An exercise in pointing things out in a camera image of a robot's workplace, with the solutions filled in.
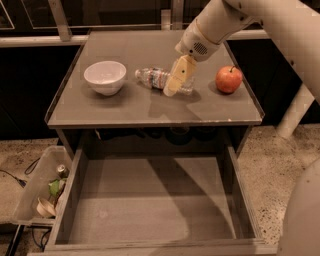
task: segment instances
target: cabinet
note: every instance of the cabinet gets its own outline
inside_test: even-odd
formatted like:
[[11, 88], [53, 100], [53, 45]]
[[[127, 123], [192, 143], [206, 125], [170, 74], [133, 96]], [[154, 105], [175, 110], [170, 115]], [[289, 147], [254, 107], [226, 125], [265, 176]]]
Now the cabinet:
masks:
[[[213, 83], [232, 64], [228, 45], [199, 63], [192, 96], [168, 98], [134, 78], [138, 68], [170, 70], [182, 33], [93, 31], [80, 49], [46, 116], [73, 165], [44, 255], [275, 255], [261, 239], [234, 150], [245, 139], [238, 130], [260, 124], [263, 112], [246, 81], [228, 96]], [[102, 60], [127, 67], [112, 97], [83, 78]], [[216, 127], [216, 134], [183, 146], [165, 136], [101, 141], [95, 134], [174, 126]]]

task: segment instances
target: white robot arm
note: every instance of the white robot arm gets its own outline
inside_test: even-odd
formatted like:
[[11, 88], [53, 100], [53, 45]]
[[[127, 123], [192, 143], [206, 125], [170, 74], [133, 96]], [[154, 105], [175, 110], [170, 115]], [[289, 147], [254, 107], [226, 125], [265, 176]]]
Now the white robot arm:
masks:
[[[261, 24], [320, 103], [320, 14], [299, 0], [211, 0], [186, 29], [176, 50], [195, 65], [254, 21]], [[173, 76], [179, 78], [181, 70], [185, 71], [174, 67]], [[173, 95], [179, 81], [183, 79], [169, 80], [173, 91], [167, 83], [164, 92]], [[304, 172], [291, 195], [277, 255], [320, 255], [320, 159]]]
[[253, 22], [261, 24], [320, 103], [320, 14], [299, 0], [211, 0], [176, 50], [204, 61], [230, 35]]

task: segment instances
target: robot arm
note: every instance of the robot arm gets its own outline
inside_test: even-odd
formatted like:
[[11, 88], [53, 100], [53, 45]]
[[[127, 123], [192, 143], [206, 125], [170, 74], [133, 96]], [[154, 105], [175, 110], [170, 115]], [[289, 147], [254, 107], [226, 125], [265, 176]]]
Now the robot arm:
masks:
[[[300, 0], [211, 0], [186, 29], [176, 50], [205, 61], [230, 35], [255, 21], [320, 103], [320, 14]], [[172, 75], [179, 76], [179, 70], [174, 67]], [[170, 83], [176, 81], [168, 80], [164, 92], [173, 95], [177, 86], [172, 91]]]

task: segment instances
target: concrete floor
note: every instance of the concrete floor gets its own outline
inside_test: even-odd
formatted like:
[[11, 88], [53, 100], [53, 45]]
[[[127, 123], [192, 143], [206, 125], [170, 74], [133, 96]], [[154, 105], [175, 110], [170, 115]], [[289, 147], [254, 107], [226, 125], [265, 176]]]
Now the concrete floor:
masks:
[[[24, 170], [57, 139], [0, 141], [0, 169], [28, 180]], [[239, 166], [253, 210], [267, 244], [277, 244], [286, 205], [295, 182], [320, 157], [320, 124], [300, 125], [289, 139], [279, 137], [273, 126], [254, 127], [239, 156]], [[0, 224], [10, 222], [23, 189], [0, 173]], [[0, 255], [5, 255], [11, 234], [1, 234]], [[40, 239], [45, 230], [36, 230]], [[26, 229], [16, 255], [39, 252], [31, 230]]]

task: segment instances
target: gray table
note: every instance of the gray table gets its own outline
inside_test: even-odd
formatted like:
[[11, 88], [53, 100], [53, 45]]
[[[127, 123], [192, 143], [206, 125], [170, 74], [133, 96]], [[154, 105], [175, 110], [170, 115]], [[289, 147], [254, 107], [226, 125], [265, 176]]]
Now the gray table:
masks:
[[[78, 129], [166, 127], [166, 126], [250, 126], [262, 122], [263, 111], [244, 83], [231, 95], [217, 91], [214, 77], [224, 65], [232, 65], [227, 45], [205, 62], [198, 63], [191, 96], [166, 97], [137, 82], [136, 69], [162, 67], [170, 70], [180, 57], [174, 50], [183, 31], [95, 31], [83, 47], [73, 71], [61, 85], [46, 116], [50, 128], [69, 144], [66, 133]], [[114, 60], [127, 68], [124, 87], [114, 96], [94, 92], [83, 78], [93, 63]]]

